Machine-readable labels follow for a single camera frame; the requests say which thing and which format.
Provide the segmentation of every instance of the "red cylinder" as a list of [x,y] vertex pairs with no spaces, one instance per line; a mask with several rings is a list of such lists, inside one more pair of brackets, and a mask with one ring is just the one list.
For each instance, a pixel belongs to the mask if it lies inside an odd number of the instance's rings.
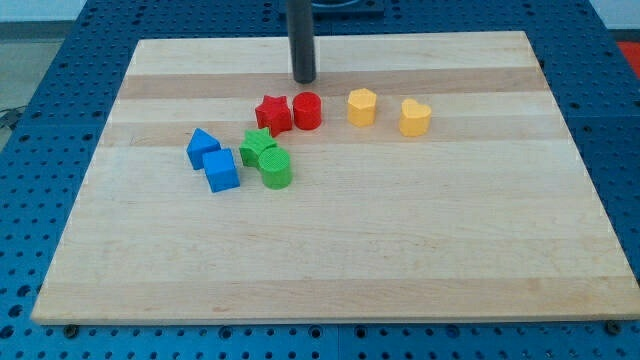
[[313,130],[322,123],[322,100],[312,92],[293,98],[293,122],[302,130]]

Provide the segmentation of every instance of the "yellow hexagon block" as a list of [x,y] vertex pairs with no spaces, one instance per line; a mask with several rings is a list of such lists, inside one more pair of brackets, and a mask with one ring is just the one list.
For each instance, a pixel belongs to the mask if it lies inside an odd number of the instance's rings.
[[369,89],[349,93],[347,119],[357,127],[372,125],[376,118],[376,94]]
[[429,130],[431,122],[431,108],[420,104],[414,99],[402,102],[402,113],[398,124],[404,136],[420,136]]

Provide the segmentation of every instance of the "green block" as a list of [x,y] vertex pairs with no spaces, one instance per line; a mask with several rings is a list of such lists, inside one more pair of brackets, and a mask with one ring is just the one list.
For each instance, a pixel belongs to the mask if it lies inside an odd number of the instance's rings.
[[258,169],[262,183],[269,189],[282,189],[291,184],[291,159],[289,153],[279,147],[269,148],[260,154]]
[[260,154],[266,149],[276,146],[278,146],[278,143],[269,134],[269,128],[245,131],[244,141],[240,144],[242,165],[258,167]]

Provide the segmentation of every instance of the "green cylinder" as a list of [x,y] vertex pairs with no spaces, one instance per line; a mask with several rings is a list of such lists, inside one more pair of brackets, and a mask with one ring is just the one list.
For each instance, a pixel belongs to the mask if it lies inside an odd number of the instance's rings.
[[282,189],[291,184],[291,159],[289,153],[279,147],[269,148],[260,154],[258,168],[262,183],[269,189]]

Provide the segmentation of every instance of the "red star block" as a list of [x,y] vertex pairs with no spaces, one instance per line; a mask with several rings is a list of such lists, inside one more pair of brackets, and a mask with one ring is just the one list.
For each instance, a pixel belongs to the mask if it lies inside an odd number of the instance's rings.
[[287,97],[271,97],[265,95],[262,104],[256,108],[258,128],[269,128],[272,137],[293,128],[291,110],[287,106]]

